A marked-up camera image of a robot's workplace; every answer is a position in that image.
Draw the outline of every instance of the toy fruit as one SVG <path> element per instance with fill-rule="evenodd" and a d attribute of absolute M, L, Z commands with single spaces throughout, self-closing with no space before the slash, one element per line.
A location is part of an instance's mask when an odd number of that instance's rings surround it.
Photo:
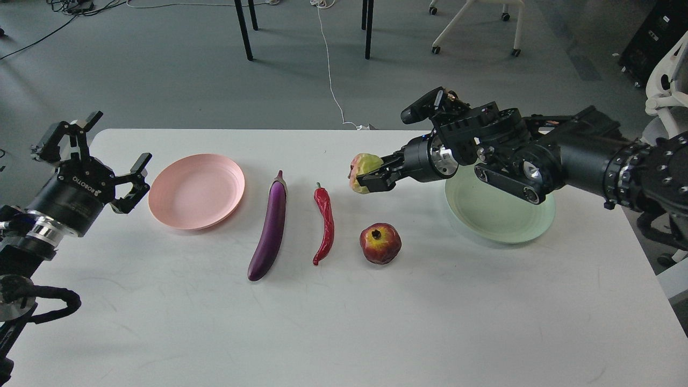
<path fill-rule="evenodd" d="M 370 191 L 368 191 L 368 188 L 362 187 L 358 183 L 358 180 L 356 180 L 356 177 L 372 172 L 381 167 L 382 164 L 383 160 L 380 156 L 369 153 L 357 154 L 351 161 L 349 176 L 347 176 L 349 178 L 349 187 L 359 194 L 369 194 Z"/>
<path fill-rule="evenodd" d="M 374 264 L 390 263 L 401 250 L 399 233 L 387 223 L 376 223 L 361 231 L 358 240 L 365 259 Z"/>

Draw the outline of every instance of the purple eggplant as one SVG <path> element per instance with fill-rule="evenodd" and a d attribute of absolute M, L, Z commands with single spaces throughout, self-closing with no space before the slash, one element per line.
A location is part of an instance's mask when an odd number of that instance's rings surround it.
<path fill-rule="evenodd" d="M 287 183 L 282 180 L 282 171 L 279 171 L 270 186 L 268 211 L 265 214 L 263 232 L 260 235 L 258 247 L 253 253 L 253 258 L 251 258 L 251 263 L 248 265 L 249 280 L 260 280 L 275 262 L 279 246 L 282 243 L 286 209 Z"/>

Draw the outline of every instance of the chair leg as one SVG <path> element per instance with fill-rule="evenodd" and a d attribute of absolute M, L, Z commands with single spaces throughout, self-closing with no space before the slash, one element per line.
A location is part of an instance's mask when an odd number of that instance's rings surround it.
<path fill-rule="evenodd" d="M 521 32 L 526 4 L 523 1 L 521 1 L 521 3 L 518 4 L 518 7 L 518 20 L 516 21 L 516 37 L 514 38 L 514 50 L 521 49 Z"/>
<path fill-rule="evenodd" d="M 449 22 L 449 24 L 444 28 L 442 33 L 440 33 L 440 36 L 435 39 L 435 41 L 432 43 L 433 47 L 440 47 L 440 44 L 444 40 L 445 36 L 451 31 L 451 29 L 454 27 L 454 25 L 461 19 L 462 16 L 466 13 L 466 11 L 469 9 L 471 5 L 475 3 L 475 0 L 466 0 L 466 4 L 464 4 L 463 7 L 459 10 L 459 12 L 454 16 L 454 18 Z"/>

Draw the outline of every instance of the pink plate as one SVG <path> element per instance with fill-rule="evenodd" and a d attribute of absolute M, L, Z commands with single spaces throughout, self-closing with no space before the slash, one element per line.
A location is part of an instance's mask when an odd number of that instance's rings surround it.
<path fill-rule="evenodd" d="M 219 154 L 195 154 L 170 164 L 148 195 L 151 213 L 181 230 L 213 226 L 229 216 L 244 194 L 239 165 Z"/>

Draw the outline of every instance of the black table leg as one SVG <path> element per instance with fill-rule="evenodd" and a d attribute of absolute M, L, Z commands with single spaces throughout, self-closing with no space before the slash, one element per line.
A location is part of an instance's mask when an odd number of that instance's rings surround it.
<path fill-rule="evenodd" d="M 361 16 L 361 29 L 365 31 L 365 15 L 368 13 L 368 0 L 363 0 L 363 15 Z"/>
<path fill-rule="evenodd" d="M 258 31 L 258 20 L 256 20 L 256 9 L 253 5 L 253 0 L 248 0 L 248 12 L 251 13 L 251 24 L 253 25 L 253 30 Z"/>
<path fill-rule="evenodd" d="M 241 0 L 234 0 L 234 5 L 237 9 L 237 18 L 239 19 L 239 27 L 241 28 L 241 37 L 244 39 L 246 58 L 249 61 L 252 61 L 253 54 L 251 53 L 251 43 L 248 41 L 248 31 L 246 30 L 246 20 L 244 19 L 244 9 L 241 7 Z"/>
<path fill-rule="evenodd" d="M 368 2 L 368 15 L 366 17 L 365 26 L 365 58 L 370 59 L 370 38 L 373 34 L 373 1 L 367 0 Z"/>

